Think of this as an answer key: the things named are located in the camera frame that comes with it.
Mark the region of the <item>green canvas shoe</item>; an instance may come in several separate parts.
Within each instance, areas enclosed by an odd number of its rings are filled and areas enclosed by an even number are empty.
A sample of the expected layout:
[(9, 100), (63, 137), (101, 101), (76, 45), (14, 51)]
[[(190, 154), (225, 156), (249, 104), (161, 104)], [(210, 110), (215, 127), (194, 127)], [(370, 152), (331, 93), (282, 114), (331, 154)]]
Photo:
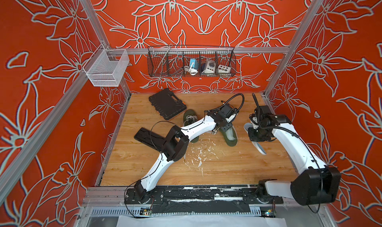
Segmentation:
[(188, 109), (183, 115), (184, 126), (191, 125), (198, 121), (197, 114), (194, 110)]
[(234, 126), (230, 127), (226, 131), (222, 129), (220, 129), (219, 131), (222, 133), (223, 138), (228, 146), (234, 147), (237, 145), (238, 138), (237, 138), (237, 132)]

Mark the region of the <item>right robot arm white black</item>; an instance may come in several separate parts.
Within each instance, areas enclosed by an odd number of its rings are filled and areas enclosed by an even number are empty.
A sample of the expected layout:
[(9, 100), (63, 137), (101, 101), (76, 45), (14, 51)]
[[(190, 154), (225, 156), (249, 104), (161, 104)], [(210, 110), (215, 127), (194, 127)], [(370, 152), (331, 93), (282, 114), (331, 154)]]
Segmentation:
[(289, 118), (272, 114), (267, 106), (259, 106), (245, 125), (250, 141), (265, 155), (263, 142), (277, 140), (286, 150), (298, 176), (291, 182), (261, 180), (257, 196), (261, 201), (271, 197), (295, 200), (302, 206), (333, 203), (336, 199), (341, 173), (321, 160), (297, 134)]

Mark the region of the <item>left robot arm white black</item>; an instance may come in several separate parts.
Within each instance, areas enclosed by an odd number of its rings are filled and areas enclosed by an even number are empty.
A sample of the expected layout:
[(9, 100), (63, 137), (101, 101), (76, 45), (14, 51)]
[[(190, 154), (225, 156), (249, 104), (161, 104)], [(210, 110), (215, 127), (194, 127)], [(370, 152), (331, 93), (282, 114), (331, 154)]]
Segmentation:
[(223, 104), (209, 110), (203, 118), (192, 124), (182, 127), (174, 125), (165, 137), (141, 128), (134, 139), (158, 151), (159, 156), (147, 174), (135, 183), (136, 195), (142, 199), (155, 189), (166, 170), (186, 154), (193, 139), (209, 131), (229, 130), (239, 111), (239, 108), (230, 104)]

